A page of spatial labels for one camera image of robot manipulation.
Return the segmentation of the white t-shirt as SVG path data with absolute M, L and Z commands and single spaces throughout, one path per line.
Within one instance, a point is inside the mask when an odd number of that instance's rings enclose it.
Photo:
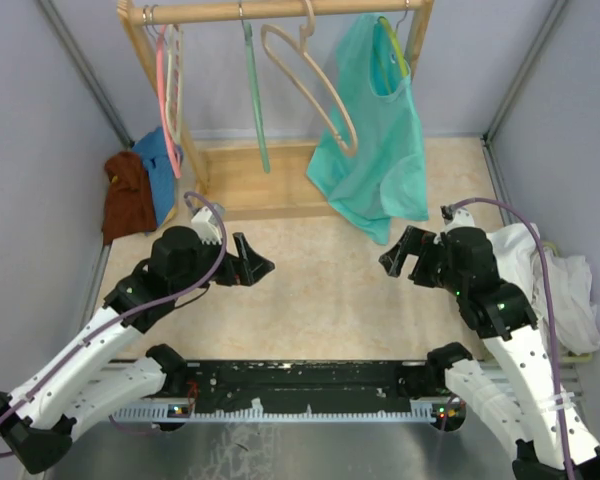
M 548 306 L 542 266 L 535 242 L 521 223 L 503 227 L 487 235 L 493 245 L 498 271 L 504 280 L 517 285 L 526 295 L 538 319 L 543 344 L 550 348 Z M 596 325 L 597 306 L 591 300 L 592 273 L 582 255 L 556 257 L 544 248 L 554 323 L 559 350 L 576 354 L 600 349 Z

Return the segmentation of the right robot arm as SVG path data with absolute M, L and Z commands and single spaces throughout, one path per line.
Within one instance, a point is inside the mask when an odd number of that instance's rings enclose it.
M 507 395 L 459 343 L 431 351 L 428 387 L 456 394 L 491 430 L 518 479 L 600 479 L 600 442 L 589 432 L 569 393 L 555 386 L 550 357 L 523 289 L 522 263 L 531 236 L 521 225 L 494 233 L 475 226 L 441 234 L 408 226 L 379 261 L 391 277 L 408 256 L 418 285 L 441 288 L 484 342 L 511 386 Z

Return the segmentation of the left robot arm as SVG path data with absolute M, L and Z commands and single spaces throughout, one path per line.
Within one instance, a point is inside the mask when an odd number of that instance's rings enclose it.
M 190 227 L 168 228 L 49 364 L 12 391 L 0 391 L 0 437 L 28 473 L 53 467 L 93 424 L 126 404 L 186 389 L 187 363 L 166 344 L 150 348 L 117 376 L 97 385 L 89 381 L 173 312 L 181 296 L 212 283 L 252 286 L 274 270 L 243 233 L 233 239 L 235 254 L 225 241 L 203 240 Z

